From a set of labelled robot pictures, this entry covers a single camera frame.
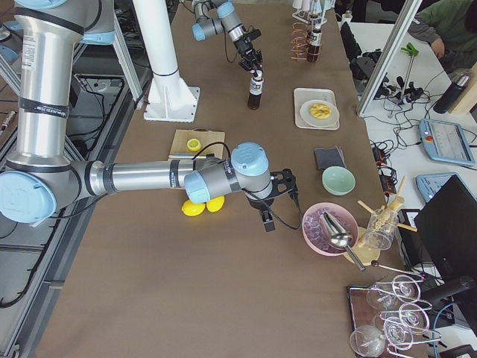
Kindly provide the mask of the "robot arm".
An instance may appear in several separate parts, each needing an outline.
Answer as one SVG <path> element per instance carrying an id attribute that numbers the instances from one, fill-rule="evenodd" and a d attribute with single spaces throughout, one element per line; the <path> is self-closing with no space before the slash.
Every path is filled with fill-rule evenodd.
<path id="1" fill-rule="evenodd" d="M 65 157 L 66 125 L 74 48 L 111 44 L 112 1 L 18 1 L 24 31 L 16 149 L 1 174 L 1 214 L 36 223 L 84 198 L 141 189 L 184 189 L 191 202 L 206 204 L 243 192 L 274 229 L 275 198 L 297 199 L 289 169 L 272 172 L 265 150 L 254 142 L 235 147 L 225 159 L 207 157 L 152 163 L 104 164 Z"/>
<path id="2" fill-rule="evenodd" d="M 192 1 L 192 11 L 192 33 L 197 41 L 228 35 L 241 56 L 239 65 L 254 77 L 262 76 L 262 52 L 253 47 L 253 41 L 262 33 L 259 29 L 246 29 L 232 1 Z"/>

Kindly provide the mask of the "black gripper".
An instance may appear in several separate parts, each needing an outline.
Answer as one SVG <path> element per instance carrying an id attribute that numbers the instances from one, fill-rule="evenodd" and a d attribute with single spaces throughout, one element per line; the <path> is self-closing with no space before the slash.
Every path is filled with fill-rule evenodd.
<path id="1" fill-rule="evenodd" d="M 271 172 L 271 192 L 260 198 L 257 192 L 246 191 L 246 196 L 251 207 L 261 210 L 262 223 L 266 232 L 275 230 L 274 218 L 270 211 L 274 200 L 288 194 L 297 208 L 300 207 L 296 177 L 290 169 Z"/>
<path id="2" fill-rule="evenodd" d="M 253 77 L 262 77 L 263 75 L 262 53 L 253 47 L 253 41 L 261 35 L 260 31 L 249 31 L 234 42 L 234 46 L 241 56 L 240 66 L 251 73 Z"/>

